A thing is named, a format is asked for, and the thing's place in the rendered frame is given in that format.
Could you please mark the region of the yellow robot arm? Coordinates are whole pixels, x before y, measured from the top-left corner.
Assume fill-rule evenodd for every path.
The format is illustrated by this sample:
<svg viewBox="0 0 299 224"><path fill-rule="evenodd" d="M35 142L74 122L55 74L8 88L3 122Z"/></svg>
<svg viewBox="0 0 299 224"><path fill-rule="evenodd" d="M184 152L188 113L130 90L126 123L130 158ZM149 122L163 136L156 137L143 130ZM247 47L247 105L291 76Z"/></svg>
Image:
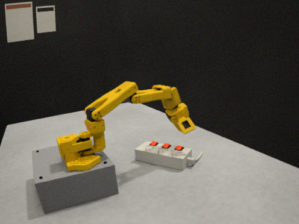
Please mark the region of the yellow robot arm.
<svg viewBox="0 0 299 224"><path fill-rule="evenodd" d="M106 147L105 121L101 118L114 110L124 100L131 104L140 104L161 99L166 109L175 109L181 102L177 89L172 86L156 85L149 90L138 90L135 82L124 82L85 108L84 112L87 119L84 123L88 131L81 132L80 136L71 134L58 137L69 172L75 170L88 171L101 163L101 157L95 155L95 152L102 152ZM93 137L93 147L90 137Z"/></svg>

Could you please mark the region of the white power strip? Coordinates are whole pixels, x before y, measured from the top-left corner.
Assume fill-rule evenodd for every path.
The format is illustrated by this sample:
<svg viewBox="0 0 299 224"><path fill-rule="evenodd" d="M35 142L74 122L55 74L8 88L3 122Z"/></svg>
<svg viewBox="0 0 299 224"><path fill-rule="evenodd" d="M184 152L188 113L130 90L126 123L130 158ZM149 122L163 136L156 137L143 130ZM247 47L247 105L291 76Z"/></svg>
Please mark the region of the white power strip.
<svg viewBox="0 0 299 224"><path fill-rule="evenodd" d="M137 161L184 170L188 164L195 164L203 152L197 158L192 157L192 149L182 146L171 146L157 142L145 142L135 149Z"/></svg>

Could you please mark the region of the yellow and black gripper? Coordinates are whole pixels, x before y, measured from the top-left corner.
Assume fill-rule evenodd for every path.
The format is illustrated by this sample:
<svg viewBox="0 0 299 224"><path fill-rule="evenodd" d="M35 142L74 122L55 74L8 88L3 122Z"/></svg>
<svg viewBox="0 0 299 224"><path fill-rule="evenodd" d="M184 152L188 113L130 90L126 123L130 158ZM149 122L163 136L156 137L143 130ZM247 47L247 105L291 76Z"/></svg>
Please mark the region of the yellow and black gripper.
<svg viewBox="0 0 299 224"><path fill-rule="evenodd" d="M196 128L189 118L189 112L184 103L179 104L175 109L166 109L165 112L167 118L179 131L183 132L183 134L187 134Z"/></svg>

